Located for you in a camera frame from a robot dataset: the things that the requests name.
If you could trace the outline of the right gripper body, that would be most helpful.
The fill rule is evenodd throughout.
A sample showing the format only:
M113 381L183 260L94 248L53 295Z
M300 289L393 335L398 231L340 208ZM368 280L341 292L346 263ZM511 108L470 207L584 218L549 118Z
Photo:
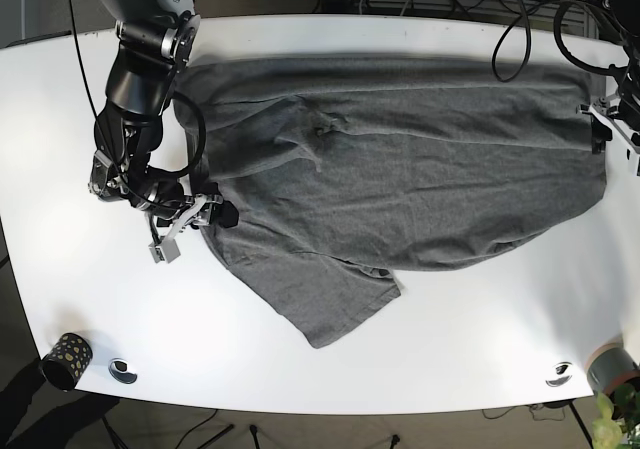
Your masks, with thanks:
M186 199L186 207L175 209L168 218L157 215L157 209L147 213L153 244L161 244L167 238L174 240L186 227L208 227L221 219L224 206L222 195L197 194Z

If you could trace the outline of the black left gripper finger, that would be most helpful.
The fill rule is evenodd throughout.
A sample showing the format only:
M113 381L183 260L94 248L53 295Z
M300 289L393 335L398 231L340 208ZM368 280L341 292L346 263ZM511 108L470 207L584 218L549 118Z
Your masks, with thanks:
M591 149L593 153L603 153L613 138L611 129L598 118L591 118Z

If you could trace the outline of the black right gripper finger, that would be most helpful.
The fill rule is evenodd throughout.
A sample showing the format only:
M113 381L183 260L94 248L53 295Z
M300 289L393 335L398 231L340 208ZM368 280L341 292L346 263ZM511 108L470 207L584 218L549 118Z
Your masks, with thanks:
M224 229L236 227L239 222L239 211L230 201L215 204L213 221L217 226Z

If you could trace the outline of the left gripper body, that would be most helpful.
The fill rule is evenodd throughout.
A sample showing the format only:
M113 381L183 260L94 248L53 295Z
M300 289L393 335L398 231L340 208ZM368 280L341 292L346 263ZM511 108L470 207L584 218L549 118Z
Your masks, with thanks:
M628 149L639 148L639 117L632 116L630 109L623 109L622 103L615 105L617 101L617 96L600 97L589 105L580 104L579 113L589 116L590 121L592 117L598 118L611 129L613 138L619 137Z

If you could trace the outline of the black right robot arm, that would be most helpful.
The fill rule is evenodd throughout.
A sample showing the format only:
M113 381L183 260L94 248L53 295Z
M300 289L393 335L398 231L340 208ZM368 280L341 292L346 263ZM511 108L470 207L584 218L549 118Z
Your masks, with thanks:
M115 19L119 45L105 106L94 115L90 192L103 202L128 202L145 213L152 231L236 226L238 211L215 184L194 196L181 184L201 162L206 142L202 112L176 89L200 25L195 0L100 1ZM173 102L196 119L196 149L184 168L165 170L151 166L150 158L162 142L163 112Z

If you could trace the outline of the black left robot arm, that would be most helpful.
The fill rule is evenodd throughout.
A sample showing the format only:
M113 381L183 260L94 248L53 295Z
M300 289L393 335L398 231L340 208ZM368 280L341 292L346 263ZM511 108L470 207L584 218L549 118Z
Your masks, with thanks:
M632 131L631 142L639 146L639 0L580 0L604 11L619 31L629 58L625 75L615 75L620 104L617 117Z

